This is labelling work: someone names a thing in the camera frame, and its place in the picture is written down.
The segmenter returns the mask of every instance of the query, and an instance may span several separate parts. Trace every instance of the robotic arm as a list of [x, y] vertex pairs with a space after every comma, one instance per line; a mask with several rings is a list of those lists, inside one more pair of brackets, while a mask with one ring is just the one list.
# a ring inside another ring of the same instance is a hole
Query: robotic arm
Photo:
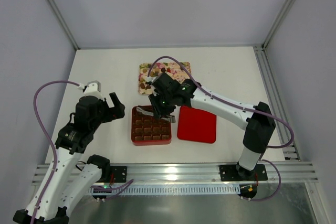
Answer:
[[[100, 93], [98, 81], [90, 82], [83, 88], [84, 96], [79, 99], [76, 112], [70, 114], [70, 121], [58, 133], [55, 142], [56, 169], [53, 169], [53, 160], [33, 200], [26, 209], [16, 211], [13, 218], [16, 223], [29, 224], [34, 216], [33, 223], [67, 224], [74, 207], [92, 184], [110, 176], [110, 161], [107, 158], [93, 155], [82, 172], [65, 189], [73, 168], [93, 140], [93, 134], [98, 127], [102, 123], [125, 116], [125, 106], [115, 93], [110, 94], [114, 107], [109, 108], [106, 99]], [[53, 170], [54, 175], [48, 181]], [[46, 184], [48, 184], [47, 189], [36, 210], [38, 197]]]
[[[169, 115], [175, 110], [176, 106], [188, 106], [216, 114], [245, 130], [244, 149], [236, 169], [243, 180], [254, 178], [255, 166], [265, 153], [276, 127], [273, 119], [257, 113], [238, 110], [221, 103], [206, 95], [190, 79], [186, 79], [180, 84], [168, 74], [162, 73], [152, 82], [152, 85], [154, 86], [154, 93], [149, 96], [149, 99], [154, 108], [154, 117], [156, 118]], [[213, 93], [211, 90], [207, 91], [216, 97], [223, 98], [244, 108], [271, 113], [269, 106], [263, 102], [259, 102], [257, 106], [254, 106], [230, 100]]]

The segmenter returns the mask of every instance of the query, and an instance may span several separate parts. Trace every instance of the floral patterned mat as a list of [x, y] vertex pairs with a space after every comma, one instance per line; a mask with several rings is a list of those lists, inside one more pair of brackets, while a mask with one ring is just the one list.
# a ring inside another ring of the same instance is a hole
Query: floral patterned mat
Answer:
[[[190, 63], [182, 62], [185, 68], [191, 73]], [[146, 84], [146, 77], [148, 75], [149, 68], [151, 67], [151, 63], [143, 63], [139, 65], [139, 94], [151, 94], [153, 93], [153, 89], [150, 85]], [[189, 78], [186, 72], [184, 72], [181, 67], [175, 62], [169, 63], [161, 63], [158, 62], [155, 64], [152, 69], [150, 76], [157, 77], [160, 73], [166, 72], [170, 77], [177, 80], [179, 83], [182, 83], [185, 79]]]

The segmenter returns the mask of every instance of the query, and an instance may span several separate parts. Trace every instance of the white wall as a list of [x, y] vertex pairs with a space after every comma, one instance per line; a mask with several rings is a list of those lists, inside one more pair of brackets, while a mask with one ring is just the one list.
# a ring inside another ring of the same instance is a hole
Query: white wall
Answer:
[[313, 161], [335, 210], [336, 0], [296, 0], [267, 52], [300, 155]]
[[55, 0], [87, 47], [264, 42], [284, 0]]
[[[0, 216], [12, 223], [46, 155], [33, 96], [45, 82], [67, 79], [75, 55], [45, 0], [0, 0]], [[38, 108], [53, 132], [65, 87], [47, 88]]]

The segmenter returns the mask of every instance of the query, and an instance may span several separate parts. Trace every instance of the gray floor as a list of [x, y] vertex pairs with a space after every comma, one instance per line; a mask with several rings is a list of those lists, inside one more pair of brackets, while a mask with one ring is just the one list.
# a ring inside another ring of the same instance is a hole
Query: gray floor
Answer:
[[[259, 185], [257, 197], [275, 187]], [[317, 223], [304, 184], [284, 184], [276, 197], [264, 202], [247, 202], [237, 195], [134, 196], [105, 203], [87, 198], [78, 206], [70, 224]]]

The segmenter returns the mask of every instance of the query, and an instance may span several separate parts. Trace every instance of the white table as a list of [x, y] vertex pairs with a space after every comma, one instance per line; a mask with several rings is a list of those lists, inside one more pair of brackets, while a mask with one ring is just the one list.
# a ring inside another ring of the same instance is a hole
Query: white table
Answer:
[[[169, 145], [134, 146], [131, 141], [131, 109], [137, 105], [150, 105], [147, 95], [138, 94], [139, 64], [153, 62], [169, 55], [179, 61], [191, 63], [192, 74], [203, 86], [228, 98], [251, 104], [268, 103], [256, 57], [252, 47], [199, 47], [199, 48], [145, 48], [78, 50], [69, 80], [86, 84], [101, 82], [101, 92], [109, 98], [116, 92], [126, 106], [125, 117], [102, 124], [93, 141], [82, 156], [98, 154], [112, 163], [205, 163], [236, 162], [243, 150], [244, 131], [231, 122], [217, 117], [217, 140], [214, 144], [179, 140], [177, 123], [172, 124], [172, 142]], [[67, 85], [58, 114], [53, 141], [58, 131], [69, 121], [69, 114], [82, 93], [75, 86]], [[179, 109], [174, 115], [178, 121]], [[271, 145], [279, 145], [275, 131]], [[52, 158], [49, 150], [46, 163]], [[269, 149], [264, 155], [270, 161], [284, 161], [282, 150]]]

